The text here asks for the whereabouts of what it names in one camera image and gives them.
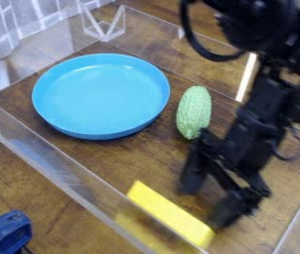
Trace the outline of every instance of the wooden table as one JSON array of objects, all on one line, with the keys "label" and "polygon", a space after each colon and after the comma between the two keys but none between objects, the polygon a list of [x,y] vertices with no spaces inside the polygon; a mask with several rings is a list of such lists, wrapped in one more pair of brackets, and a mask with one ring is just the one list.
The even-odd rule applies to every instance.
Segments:
[{"label": "wooden table", "polygon": [[[128,1],[128,4],[175,22],[176,11],[162,2]],[[123,53],[108,44],[96,43],[69,58],[99,52]],[[196,196],[175,193],[188,149],[188,142],[175,129],[175,109],[183,91],[192,83],[164,72],[172,93],[160,117],[133,136],[96,143],[60,134],[34,112],[30,91],[45,70],[0,92],[0,106],[121,192],[127,192],[135,179],[140,180],[194,216],[203,218],[223,194],[216,184],[207,182]],[[226,108],[235,107],[233,101],[211,94],[214,103]],[[220,106],[215,106],[212,114],[211,128],[220,134],[233,114]],[[273,159],[262,175],[273,197],[262,202],[255,217],[242,218],[231,228],[219,232],[208,249],[211,253],[270,253],[277,244],[300,205],[300,161],[285,164]],[[0,144],[0,213],[13,208],[24,210],[33,221],[29,244],[33,253],[137,253],[129,243]]]}]

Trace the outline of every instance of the yellow sponge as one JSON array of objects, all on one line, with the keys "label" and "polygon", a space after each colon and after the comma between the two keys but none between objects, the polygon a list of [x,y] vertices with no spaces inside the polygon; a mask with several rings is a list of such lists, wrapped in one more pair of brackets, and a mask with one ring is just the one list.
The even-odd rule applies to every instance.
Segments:
[{"label": "yellow sponge", "polygon": [[136,181],[127,193],[137,204],[183,238],[206,248],[214,238],[214,231],[198,221],[170,200]]}]

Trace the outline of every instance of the blue bowl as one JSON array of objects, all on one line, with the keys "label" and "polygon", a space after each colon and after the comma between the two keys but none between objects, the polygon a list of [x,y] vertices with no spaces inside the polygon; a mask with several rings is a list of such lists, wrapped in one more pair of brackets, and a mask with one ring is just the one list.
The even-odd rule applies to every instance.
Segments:
[{"label": "blue bowl", "polygon": [[115,139],[141,130],[168,97],[163,72],[141,59],[117,54],[64,61],[42,74],[32,91],[45,121],[87,140]]}]

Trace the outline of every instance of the cucumber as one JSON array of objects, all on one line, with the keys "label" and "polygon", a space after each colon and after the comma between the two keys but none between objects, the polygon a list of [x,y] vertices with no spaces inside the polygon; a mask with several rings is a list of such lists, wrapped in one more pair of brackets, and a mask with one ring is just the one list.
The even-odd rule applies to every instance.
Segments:
[{"label": "cucumber", "polygon": [[180,98],[176,110],[176,128],[187,139],[198,138],[200,128],[210,124],[210,116],[210,94],[203,86],[191,86]]}]

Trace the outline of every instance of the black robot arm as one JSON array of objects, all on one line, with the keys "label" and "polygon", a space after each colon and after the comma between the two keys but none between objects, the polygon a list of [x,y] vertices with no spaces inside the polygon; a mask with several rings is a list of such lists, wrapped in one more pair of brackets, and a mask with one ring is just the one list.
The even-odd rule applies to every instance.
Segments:
[{"label": "black robot arm", "polygon": [[[224,137],[220,139],[208,129],[202,129],[180,175],[184,193],[199,190],[207,175],[224,189],[227,195],[207,219],[208,225],[219,229],[242,215],[250,215],[262,198],[270,195],[258,172],[271,156],[283,161],[300,157],[300,137],[293,127],[300,123],[300,83],[281,77],[285,69],[300,75],[300,10],[295,0],[204,0],[220,13],[218,20],[224,37],[239,49],[233,56],[219,56],[194,37],[188,19],[192,2],[180,1],[180,19],[196,52],[214,62],[230,61],[246,51],[257,53],[259,59],[249,97],[237,109]],[[278,152],[286,131],[298,141],[298,152],[287,157]],[[247,187],[235,183],[229,171],[246,181]]]}]

